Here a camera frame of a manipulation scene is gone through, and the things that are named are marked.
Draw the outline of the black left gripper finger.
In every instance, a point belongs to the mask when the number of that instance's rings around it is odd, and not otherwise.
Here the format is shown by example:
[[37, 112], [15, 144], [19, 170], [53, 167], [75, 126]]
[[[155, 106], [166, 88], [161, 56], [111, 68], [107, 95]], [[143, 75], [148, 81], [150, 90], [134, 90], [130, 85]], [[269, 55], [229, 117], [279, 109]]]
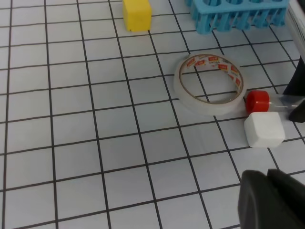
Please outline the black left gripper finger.
[[278, 169], [242, 173], [238, 199], [242, 229], [303, 229], [305, 186]]

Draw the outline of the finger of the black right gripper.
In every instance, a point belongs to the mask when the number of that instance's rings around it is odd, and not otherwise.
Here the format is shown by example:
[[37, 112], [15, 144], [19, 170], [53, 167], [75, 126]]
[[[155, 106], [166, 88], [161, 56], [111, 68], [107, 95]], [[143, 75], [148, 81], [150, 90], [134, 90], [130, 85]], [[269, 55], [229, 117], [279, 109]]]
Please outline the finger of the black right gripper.
[[305, 96], [305, 63], [300, 57], [295, 73], [283, 94]]
[[296, 123], [305, 122], [305, 100], [303, 100], [289, 115], [288, 119]]

